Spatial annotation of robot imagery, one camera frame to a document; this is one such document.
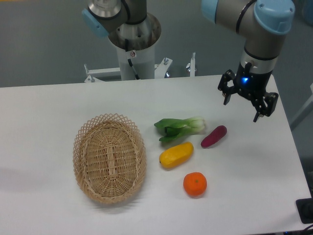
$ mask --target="blue indicator light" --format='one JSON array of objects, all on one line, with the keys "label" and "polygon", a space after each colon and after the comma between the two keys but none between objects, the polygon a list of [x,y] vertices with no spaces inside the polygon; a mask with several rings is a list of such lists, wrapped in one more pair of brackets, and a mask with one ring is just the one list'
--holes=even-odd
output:
[{"label": "blue indicator light", "polygon": [[249,78],[247,78],[247,77],[243,77],[243,78],[241,79],[241,81],[243,82],[243,84],[247,83],[248,80],[249,80]]}]

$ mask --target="white table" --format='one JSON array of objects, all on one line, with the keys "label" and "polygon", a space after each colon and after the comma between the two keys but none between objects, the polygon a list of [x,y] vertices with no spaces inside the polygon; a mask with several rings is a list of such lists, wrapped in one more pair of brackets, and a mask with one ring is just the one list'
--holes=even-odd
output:
[{"label": "white table", "polygon": [[[223,105],[220,76],[0,89],[0,233],[3,235],[246,235],[300,230],[295,201],[310,197],[281,100],[271,117],[233,95]],[[268,90],[277,91],[273,78]],[[147,150],[147,175],[130,202],[102,206],[76,184],[72,150],[89,119],[127,116]],[[204,135],[190,136],[192,158],[166,171],[153,124],[203,116]],[[228,128],[217,146],[201,140]],[[182,181],[202,172],[208,189],[189,198]]]}]

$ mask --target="black cable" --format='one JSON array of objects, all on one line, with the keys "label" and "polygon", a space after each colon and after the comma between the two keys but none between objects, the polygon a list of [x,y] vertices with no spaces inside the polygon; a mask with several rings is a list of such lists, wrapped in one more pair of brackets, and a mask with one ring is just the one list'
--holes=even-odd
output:
[{"label": "black cable", "polygon": [[300,235],[310,235],[310,234],[313,234],[313,230],[309,230],[312,227],[313,227],[313,224],[311,224],[310,226],[306,227],[304,230],[302,230],[300,232]]},{"label": "black cable", "polygon": [[[128,51],[128,47],[129,47],[129,41],[128,41],[128,39],[125,39],[125,51],[126,52]],[[140,77],[138,76],[138,73],[137,73],[137,71],[136,71],[136,69],[132,63],[132,60],[128,59],[127,61],[128,61],[129,66],[133,69],[136,80],[140,80]]]}]

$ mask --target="light blue joint cap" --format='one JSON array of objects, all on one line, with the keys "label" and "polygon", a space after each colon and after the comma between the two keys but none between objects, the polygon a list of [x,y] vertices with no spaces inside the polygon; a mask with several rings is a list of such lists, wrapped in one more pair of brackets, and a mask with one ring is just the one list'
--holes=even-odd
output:
[{"label": "light blue joint cap", "polygon": [[292,0],[257,0],[254,16],[268,32],[284,35],[291,29],[295,7]]},{"label": "light blue joint cap", "polygon": [[201,2],[201,10],[203,16],[213,23],[216,23],[215,15],[218,2],[219,0],[202,0]]},{"label": "light blue joint cap", "polygon": [[104,38],[109,35],[108,31],[97,21],[95,17],[87,10],[84,9],[83,12],[84,21],[92,32],[99,38]]}]

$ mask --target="orange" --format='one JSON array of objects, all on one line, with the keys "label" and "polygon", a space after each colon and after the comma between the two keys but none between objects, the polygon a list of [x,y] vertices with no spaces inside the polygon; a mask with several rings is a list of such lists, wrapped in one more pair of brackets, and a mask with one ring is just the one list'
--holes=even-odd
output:
[{"label": "orange", "polygon": [[206,190],[206,178],[200,172],[187,174],[184,178],[183,186],[188,195],[199,196]]}]

